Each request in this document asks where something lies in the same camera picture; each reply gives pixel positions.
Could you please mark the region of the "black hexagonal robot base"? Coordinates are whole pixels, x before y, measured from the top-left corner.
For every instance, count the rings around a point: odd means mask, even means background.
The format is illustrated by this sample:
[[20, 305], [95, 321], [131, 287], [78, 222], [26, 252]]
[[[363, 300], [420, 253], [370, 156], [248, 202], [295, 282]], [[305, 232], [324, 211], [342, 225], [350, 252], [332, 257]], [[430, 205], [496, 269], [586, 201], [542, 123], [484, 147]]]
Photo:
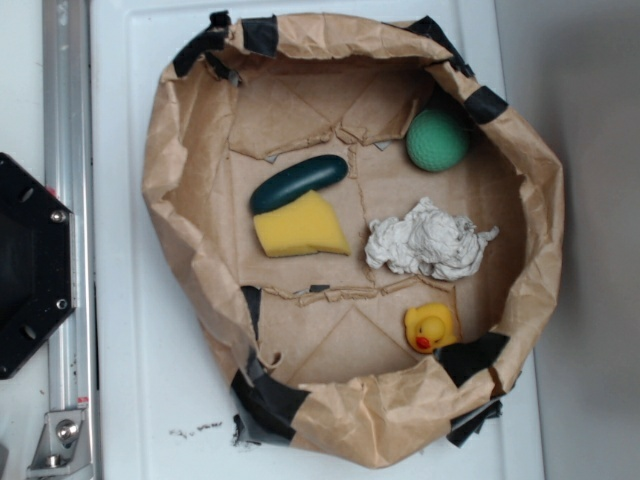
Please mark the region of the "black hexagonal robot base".
[[75, 310], [72, 212], [1, 155], [1, 378], [13, 377]]

